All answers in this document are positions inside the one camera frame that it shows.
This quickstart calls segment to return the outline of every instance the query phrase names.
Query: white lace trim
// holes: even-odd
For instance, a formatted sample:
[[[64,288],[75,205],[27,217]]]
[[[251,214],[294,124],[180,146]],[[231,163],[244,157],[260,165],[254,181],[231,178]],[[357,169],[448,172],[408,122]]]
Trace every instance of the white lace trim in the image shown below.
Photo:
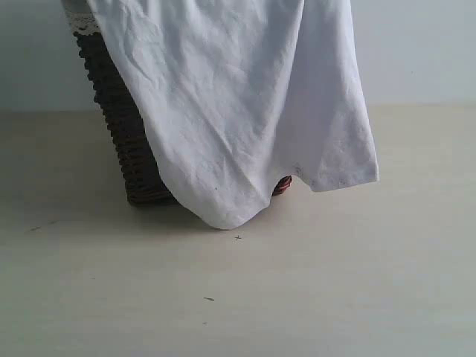
[[[94,33],[100,33],[99,26],[92,13],[72,13],[65,10],[71,30],[81,35],[88,36]]]

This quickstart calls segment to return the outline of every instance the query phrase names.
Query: beige floor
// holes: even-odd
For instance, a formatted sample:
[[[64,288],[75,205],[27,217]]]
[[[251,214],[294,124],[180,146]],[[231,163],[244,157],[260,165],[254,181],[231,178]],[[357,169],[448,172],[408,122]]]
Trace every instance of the beige floor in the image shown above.
[[[229,232],[128,206],[99,114],[0,114],[0,356],[476,356],[476,107],[370,113],[381,183]]]

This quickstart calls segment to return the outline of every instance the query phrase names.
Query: woven basket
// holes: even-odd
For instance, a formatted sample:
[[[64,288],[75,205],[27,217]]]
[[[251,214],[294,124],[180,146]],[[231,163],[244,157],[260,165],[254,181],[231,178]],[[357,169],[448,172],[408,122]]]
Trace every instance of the woven basket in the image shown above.
[[[89,72],[88,78],[94,84],[94,101],[103,110],[118,152],[128,201],[133,205],[175,202],[158,174],[142,117],[109,56],[102,35],[86,36],[78,32],[74,35]],[[283,193],[291,182],[291,176],[283,178],[276,186],[274,196]]]

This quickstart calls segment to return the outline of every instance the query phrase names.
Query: white wall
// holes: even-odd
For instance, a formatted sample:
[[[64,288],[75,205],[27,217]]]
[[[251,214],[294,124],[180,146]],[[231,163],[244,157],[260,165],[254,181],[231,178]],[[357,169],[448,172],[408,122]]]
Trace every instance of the white wall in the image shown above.
[[[476,101],[476,1],[353,8],[369,104]],[[0,46],[0,109],[96,108],[60,0],[1,0]]]

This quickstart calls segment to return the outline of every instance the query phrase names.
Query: white fabric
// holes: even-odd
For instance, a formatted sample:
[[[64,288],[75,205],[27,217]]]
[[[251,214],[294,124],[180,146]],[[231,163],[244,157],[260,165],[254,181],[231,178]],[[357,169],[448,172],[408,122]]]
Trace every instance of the white fabric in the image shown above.
[[[88,0],[186,208],[235,228],[284,176],[375,181],[350,0]]]

